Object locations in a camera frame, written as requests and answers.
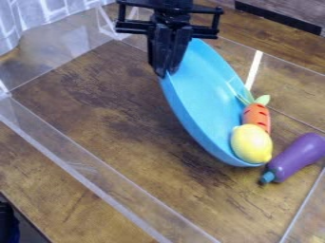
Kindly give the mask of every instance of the orange carrot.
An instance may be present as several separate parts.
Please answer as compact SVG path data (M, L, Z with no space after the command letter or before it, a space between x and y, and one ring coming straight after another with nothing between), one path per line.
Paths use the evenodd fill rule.
M262 95L254 99L250 91L245 90L245 97L238 94L238 99L246 105L241 115L242 124L256 124L269 134L270 116L266 108L269 95Z
M268 108L260 103L252 103L244 109L241 120L244 124L256 124L270 133L270 116Z

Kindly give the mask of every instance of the wooden table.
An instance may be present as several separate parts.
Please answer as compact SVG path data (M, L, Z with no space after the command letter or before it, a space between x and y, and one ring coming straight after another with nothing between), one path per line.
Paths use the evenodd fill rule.
M206 20L198 16L196 22ZM321 37L230 9L221 30L224 37L325 72ZM217 41L210 43L220 47ZM280 79L276 74L274 83L257 85L254 91L274 92L282 88ZM325 130L324 107L316 102L324 101L324 89L296 84L295 77L284 84L287 99L299 102L295 96L304 92L308 99L301 112L297 105L285 107L287 101L274 100L276 153L299 133ZM143 52L113 41L12 95L222 242L280 240L320 164L265 188L256 180L261 168L216 162L177 122ZM54 242L155 242L6 125L0 130L0 190Z

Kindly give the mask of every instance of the toy carrot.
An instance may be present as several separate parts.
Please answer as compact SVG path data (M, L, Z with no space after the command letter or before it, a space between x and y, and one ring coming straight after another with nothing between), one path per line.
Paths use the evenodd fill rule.
M266 105L269 103L269 95L262 95L254 99L250 91L246 90L246 98L238 94L238 99L246 105L242 114L241 120L242 124L256 124L262 130L269 134L270 133L270 115Z

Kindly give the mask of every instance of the plastic enclosure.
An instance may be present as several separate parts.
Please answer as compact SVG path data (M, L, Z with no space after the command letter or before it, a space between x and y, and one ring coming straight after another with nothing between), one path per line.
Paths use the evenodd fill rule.
M190 205L194 202L198 203L196 198L192 201L192 198L185 196L184 203L175 204L173 195L163 197L163 194L155 191L155 186L150 187L142 183L143 172L138 171L138 178L134 178L133 173L130 174L129 171L135 170L135 168L130 167L126 168L129 170L123 170L122 167L118 167L118 161L114 158L97 151L90 143L79 140L78 132L62 131L63 124L60 123L60 119L51 120L54 124L51 125L48 121L51 114L39 114L39 110L34 110L34 106L30 103L24 103L22 92L28 92L35 86L42 85L39 81L34 82L36 78L46 77L51 70L59 70L62 65L83 54L90 53L101 45L106 44L109 46L110 42L114 43L113 39L119 39L125 44L133 46L129 46L129 48L135 47L139 50L145 50L146 42L143 37L117 35L113 32L113 22L110 22L106 12L114 18L115 6L110 6L106 10L91 9L50 26L28 30L24 33L19 48L8 55L0 57L0 80L3 87L0 101L2 122L159 242L218 242L218 240L234 242L234 239L240 237L238 229L245 227L242 224L254 221L245 215L245 210L250 208L256 210L257 216L268 218L261 227L260 234L249 232L249 227L245 228L248 231L246 239L250 242L258 242L261 240L258 235L268 235L270 229L273 232L269 235L270 240L280 240L287 227L288 232L282 238L282 242L297 242L297 239L303 238L301 242L312 242L309 240L324 241L324 173L319 176L324 160L311 167L308 177L300 178L300 175L296 176L304 183L300 182L300 179L291 180L277 188L274 185L270 185L268 188L261 188L257 185L253 178L260 177L261 172L257 170L244 171L237 168L229 168L217 160L213 163L216 165L198 165L198 172L196 171L196 173L202 173L204 179L212 181L209 182L212 186L206 189L201 189L196 184L198 197L202 200L206 198L217 211L229 210L229 224L225 218L218 217L218 214L210 211L197 212L196 208L189 211L184 207L184 205ZM139 19L142 17L147 18L149 14L150 11L146 10L141 12L134 11L134 16ZM280 137L282 143L277 144L276 152L280 152L293 138L308 131L324 135L325 124L324 122L315 121L309 116L309 110L304 109L304 99L295 101L291 99L295 94L297 96L303 95L301 90L295 89L295 84L307 82L305 95L311 95L309 99L313 99L315 106L320 109L319 114L325 114L325 106L319 106L325 98L324 92L320 91L324 90L321 87L325 85L325 76L266 54L262 55L261 62L254 62L260 55L257 53L260 52L224 38L218 41L209 41L209 44L218 50L225 60L230 62L244 81L254 74L254 68L257 69L257 73L253 75L256 76L253 79L253 92L270 94L273 100L269 107L278 121L274 124L278 128L274 129L273 136ZM55 88L51 92L48 96L54 95L54 99L59 99ZM55 107L52 109L48 107L48 112L54 112L55 114L60 109L63 108ZM97 110L94 109L93 111L91 108L89 110L93 113L89 113L87 117L91 117L97 114ZM288 124L287 121L293 121L295 125ZM284 129L291 131L292 136L289 138L282 137ZM180 177L188 175L184 164L170 164L170 166L177 166ZM216 175L205 171L205 166L214 168ZM225 182L225 185L221 181L221 185L217 186L218 184L216 184L214 186L216 180L226 179L222 170L230 171L234 177L229 182ZM163 173L167 177L174 177L167 168ZM317 176L319 180L311 190ZM190 185L185 185L185 190L190 190L190 186L194 186L194 182L190 183ZM159 184L162 186L161 190L165 193L174 190L163 181L159 181ZM237 191L237 189L241 189L237 185L242 185L245 191ZM301 196L289 198L289 196L293 196L291 192L296 186L301 188ZM309 190L311 193L305 199L305 193ZM264 199L272 192L277 197L282 196L282 200L277 203L274 202L273 208L269 209L269 206L265 208L262 200L256 202L261 208L256 205L252 206L250 198L256 200L258 198ZM224 204L222 198L225 198L226 203L234 205L234 208L226 208L228 204ZM246 208L238 206L238 200Z

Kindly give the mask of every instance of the toy fruit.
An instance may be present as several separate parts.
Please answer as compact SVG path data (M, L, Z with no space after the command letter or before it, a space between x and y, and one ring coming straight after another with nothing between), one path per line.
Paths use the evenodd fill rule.
M232 136L237 156L250 163L266 163L272 159L273 142L256 124L237 126Z
M303 135L266 166L261 183L285 181L305 166L325 157L325 138L316 133Z
M245 89L245 93L246 98L237 94L238 99L246 105L241 115L242 124L256 124L269 134L270 116L266 105L269 103L270 97L269 95L262 95L257 99L254 99L248 89Z

